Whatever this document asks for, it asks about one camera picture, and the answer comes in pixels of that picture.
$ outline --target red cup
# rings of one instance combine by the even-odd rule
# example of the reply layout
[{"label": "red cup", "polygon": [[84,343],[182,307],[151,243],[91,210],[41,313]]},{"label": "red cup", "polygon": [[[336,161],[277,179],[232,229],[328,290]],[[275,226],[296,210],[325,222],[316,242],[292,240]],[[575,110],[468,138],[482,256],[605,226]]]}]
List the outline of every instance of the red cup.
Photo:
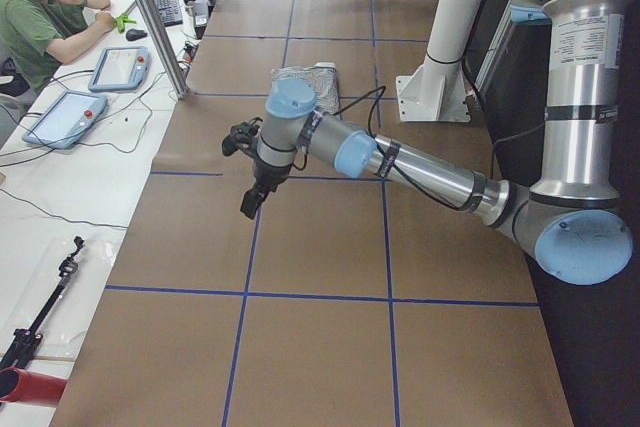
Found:
[{"label": "red cup", "polygon": [[66,385],[65,379],[9,367],[0,371],[0,402],[55,407]]}]

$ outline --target person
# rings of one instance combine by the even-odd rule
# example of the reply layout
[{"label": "person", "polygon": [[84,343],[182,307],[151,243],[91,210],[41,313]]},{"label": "person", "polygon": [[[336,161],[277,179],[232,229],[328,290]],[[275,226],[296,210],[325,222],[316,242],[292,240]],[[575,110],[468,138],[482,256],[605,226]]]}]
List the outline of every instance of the person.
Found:
[{"label": "person", "polygon": [[[0,0],[0,41],[39,94],[60,65],[114,28],[114,18],[102,10],[110,5],[110,0]],[[91,25],[82,14],[85,7],[98,10]]]}]

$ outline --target black mouse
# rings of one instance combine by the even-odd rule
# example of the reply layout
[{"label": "black mouse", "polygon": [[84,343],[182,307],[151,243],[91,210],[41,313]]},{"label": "black mouse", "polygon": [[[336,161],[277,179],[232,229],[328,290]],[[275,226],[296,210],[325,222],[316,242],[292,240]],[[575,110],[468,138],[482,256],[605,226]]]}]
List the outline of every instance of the black mouse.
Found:
[{"label": "black mouse", "polygon": [[138,40],[138,39],[144,39],[147,35],[149,35],[149,34],[147,34],[142,29],[129,29],[129,30],[127,30],[127,33],[125,34],[125,37],[129,41],[134,41],[134,40]]}]

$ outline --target green t-shirt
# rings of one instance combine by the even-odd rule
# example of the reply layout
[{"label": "green t-shirt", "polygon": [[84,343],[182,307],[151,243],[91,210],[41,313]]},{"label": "green t-shirt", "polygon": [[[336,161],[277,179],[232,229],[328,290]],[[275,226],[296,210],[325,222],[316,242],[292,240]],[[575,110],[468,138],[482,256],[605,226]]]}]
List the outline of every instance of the green t-shirt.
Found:
[{"label": "green t-shirt", "polygon": [[0,40],[18,71],[37,93],[60,67],[46,52],[53,39],[66,39],[87,28],[82,7],[57,0],[0,0]]}]

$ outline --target blue joint cap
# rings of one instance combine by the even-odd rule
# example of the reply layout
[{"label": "blue joint cap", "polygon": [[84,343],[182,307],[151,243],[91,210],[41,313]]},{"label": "blue joint cap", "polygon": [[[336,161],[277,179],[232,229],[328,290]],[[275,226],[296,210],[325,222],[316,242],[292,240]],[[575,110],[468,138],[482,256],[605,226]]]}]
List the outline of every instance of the blue joint cap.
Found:
[{"label": "blue joint cap", "polygon": [[511,22],[521,25],[547,25],[551,24],[551,19],[542,9],[511,4]]},{"label": "blue joint cap", "polygon": [[569,284],[604,282],[625,268],[633,237],[624,221],[605,210],[581,210],[549,224],[536,242],[536,260]]},{"label": "blue joint cap", "polygon": [[267,112],[280,119],[297,119],[310,114],[316,107],[313,88],[298,79],[282,79],[271,86]]},{"label": "blue joint cap", "polygon": [[376,141],[364,130],[356,130],[347,137],[338,149],[333,166],[352,179],[360,177],[376,150]]}]

